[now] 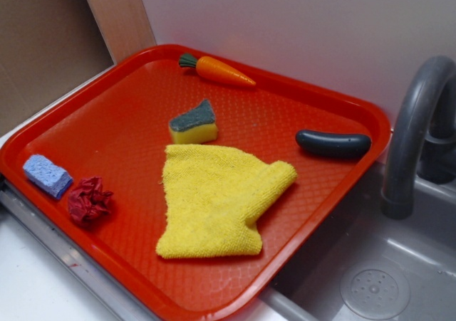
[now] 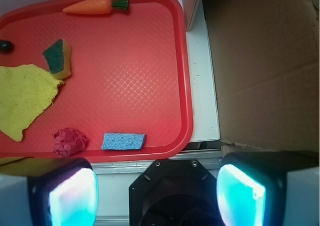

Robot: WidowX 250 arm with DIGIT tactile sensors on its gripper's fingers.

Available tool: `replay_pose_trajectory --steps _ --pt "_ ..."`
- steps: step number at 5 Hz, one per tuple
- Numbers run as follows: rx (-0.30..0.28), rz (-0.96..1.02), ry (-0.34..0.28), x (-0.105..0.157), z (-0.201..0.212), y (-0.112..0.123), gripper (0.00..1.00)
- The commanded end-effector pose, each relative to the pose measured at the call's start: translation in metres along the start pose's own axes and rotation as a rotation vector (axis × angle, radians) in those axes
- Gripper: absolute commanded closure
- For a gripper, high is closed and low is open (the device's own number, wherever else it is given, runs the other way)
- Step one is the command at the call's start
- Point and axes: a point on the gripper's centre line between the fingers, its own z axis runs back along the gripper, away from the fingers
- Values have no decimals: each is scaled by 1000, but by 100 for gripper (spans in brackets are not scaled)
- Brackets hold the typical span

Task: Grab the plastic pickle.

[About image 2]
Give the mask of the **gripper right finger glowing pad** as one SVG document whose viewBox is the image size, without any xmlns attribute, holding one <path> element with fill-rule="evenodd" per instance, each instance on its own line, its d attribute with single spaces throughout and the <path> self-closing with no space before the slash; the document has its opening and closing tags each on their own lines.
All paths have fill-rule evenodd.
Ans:
<svg viewBox="0 0 320 226">
<path fill-rule="evenodd" d="M 230 152 L 216 196 L 225 225 L 319 225 L 319 185 L 317 152 Z"/>
</svg>

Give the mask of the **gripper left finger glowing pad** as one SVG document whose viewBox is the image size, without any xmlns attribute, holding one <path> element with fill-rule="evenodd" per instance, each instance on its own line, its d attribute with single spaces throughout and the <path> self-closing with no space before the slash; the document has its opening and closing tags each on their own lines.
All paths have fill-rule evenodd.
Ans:
<svg viewBox="0 0 320 226">
<path fill-rule="evenodd" d="M 98 178 L 84 158 L 0 160 L 1 225 L 93 225 Z"/>
</svg>

